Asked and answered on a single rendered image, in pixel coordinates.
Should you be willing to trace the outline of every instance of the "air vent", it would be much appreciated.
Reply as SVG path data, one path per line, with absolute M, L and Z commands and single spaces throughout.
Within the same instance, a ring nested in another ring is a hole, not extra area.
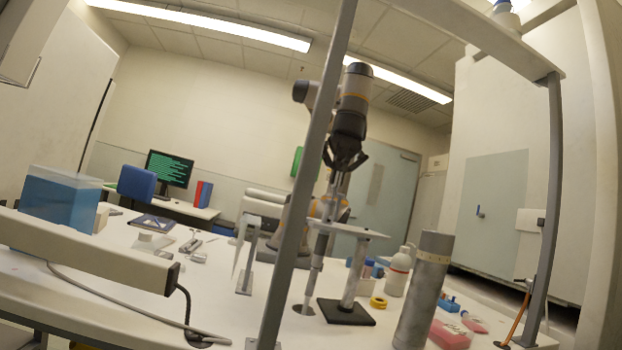
M 387 103 L 414 114 L 421 113 L 431 106 L 438 104 L 417 92 L 405 88 L 389 97 Z

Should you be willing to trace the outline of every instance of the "computer monitor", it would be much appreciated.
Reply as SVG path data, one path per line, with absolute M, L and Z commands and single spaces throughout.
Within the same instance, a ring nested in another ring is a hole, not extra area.
M 168 185 L 187 189 L 194 160 L 168 155 L 164 152 L 149 150 L 145 169 L 157 174 L 161 182 L 159 194 L 166 195 Z

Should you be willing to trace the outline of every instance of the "white table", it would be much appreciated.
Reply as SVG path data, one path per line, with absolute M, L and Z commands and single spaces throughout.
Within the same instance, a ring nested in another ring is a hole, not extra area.
M 112 189 L 107 186 L 102 186 L 102 190 L 107 191 L 109 193 L 117 193 L 116 189 Z M 154 205 L 156 207 L 160 207 L 163 209 L 167 209 L 170 211 L 174 211 L 180 214 L 192 216 L 194 218 L 202 219 L 205 221 L 214 220 L 214 218 L 216 218 L 217 216 L 221 214 L 220 210 L 212 209 L 212 208 L 205 208 L 205 209 L 194 208 L 194 205 L 192 203 L 183 201 L 181 199 L 175 199 L 175 198 L 171 198 L 171 200 L 169 201 L 153 198 L 151 205 Z
M 114 204 L 102 202 L 100 205 L 120 209 L 122 216 L 111 217 L 108 225 L 94 239 L 112 241 L 129 246 L 136 239 L 139 228 L 127 225 L 127 221 L 140 216 L 140 213 L 119 208 Z M 239 270 L 231 278 L 232 260 L 235 248 L 228 245 L 228 238 L 210 232 L 201 232 L 198 238 L 214 242 L 203 244 L 197 252 L 207 253 L 207 263 L 190 262 L 177 253 L 177 248 L 191 237 L 187 227 L 176 225 L 169 235 L 178 241 L 163 250 L 175 253 L 175 261 L 184 263 L 185 273 L 180 274 L 179 283 L 186 287 L 192 296 L 190 324 L 205 331 L 220 334 L 233 340 L 230 349 L 244 349 L 246 337 L 257 337 L 267 298 L 273 265 L 254 262 L 255 273 L 253 296 L 245 297 L 235 293 Z M 245 244 L 240 261 L 248 257 L 250 244 Z M 56 278 L 45 266 L 45 262 L 21 253 L 11 252 L 0 246 L 0 309 L 46 325 L 99 339 L 130 349 L 193 349 L 186 344 L 183 332 L 158 321 L 136 314 L 112 304 L 100 297 L 80 290 Z M 65 266 L 57 267 L 60 272 L 135 306 L 144 308 L 164 317 L 183 322 L 186 300 L 179 291 L 170 298 L 152 295 L 124 285 L 110 282 Z M 320 274 L 315 297 L 341 298 L 349 270 L 344 260 L 325 259 L 324 272 Z M 356 301 L 377 321 L 376 327 L 350 327 L 329 325 L 321 314 L 315 301 L 311 306 L 318 315 L 301 316 L 292 311 L 292 306 L 303 301 L 303 292 L 308 271 L 295 270 L 286 311 L 279 334 L 285 350 L 292 349 L 373 349 L 393 350 L 391 341 L 397 326 L 404 298 L 386 296 L 382 291 L 385 280 L 376 284 L 375 296 L 389 301 L 386 310 L 371 308 L 368 297 L 357 297 Z M 493 340 L 504 340 L 513 322 L 497 311 L 473 301 L 468 297 L 445 288 L 445 292 L 457 296 L 457 301 L 472 314 L 479 315 L 491 324 L 492 335 L 476 335 L 471 349 L 495 350 Z M 458 314 L 448 314 L 459 320 Z M 523 325 L 519 325 L 517 334 Z M 546 335 L 538 337 L 539 348 L 557 350 L 559 343 Z M 212 348 L 223 348 L 215 345 Z M 440 349 L 428 341 L 427 350 Z

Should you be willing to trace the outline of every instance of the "ceiling light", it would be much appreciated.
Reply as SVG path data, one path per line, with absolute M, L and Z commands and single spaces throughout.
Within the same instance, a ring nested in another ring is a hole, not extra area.
M 302 37 L 298 39 L 233 21 L 164 10 L 161 8 L 132 4 L 117 0 L 85 0 L 85 2 L 90 6 L 97 8 L 120 11 L 149 18 L 171 20 L 205 29 L 217 30 L 223 33 L 238 35 L 249 39 L 259 40 L 264 43 L 278 45 L 280 47 L 292 49 L 301 53 L 308 53 L 309 48 L 311 47 L 311 39 Z
M 343 58 L 343 65 L 349 65 L 353 62 L 364 62 L 371 66 L 373 69 L 373 76 L 376 78 L 380 78 L 389 83 L 395 84 L 399 87 L 409 89 L 413 92 L 417 92 L 422 96 L 429 98 L 432 101 L 438 102 L 440 104 L 447 104 L 452 101 L 452 98 L 447 96 L 446 94 L 440 93 L 430 87 L 426 87 L 420 83 L 414 82 L 408 78 L 404 78 L 401 75 L 394 73 L 388 69 L 381 68 L 375 64 L 369 63 L 368 60 L 354 58 L 349 54 Z
M 489 3 L 495 5 L 497 0 L 488 0 Z M 532 3 L 532 0 L 512 0 L 512 6 L 514 7 L 514 13 L 517 13 L 529 4 Z

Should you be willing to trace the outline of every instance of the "white cabinet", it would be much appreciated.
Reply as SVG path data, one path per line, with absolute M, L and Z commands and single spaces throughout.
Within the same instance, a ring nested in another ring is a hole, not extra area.
M 9 0 L 1 9 L 0 80 L 27 88 L 69 0 Z

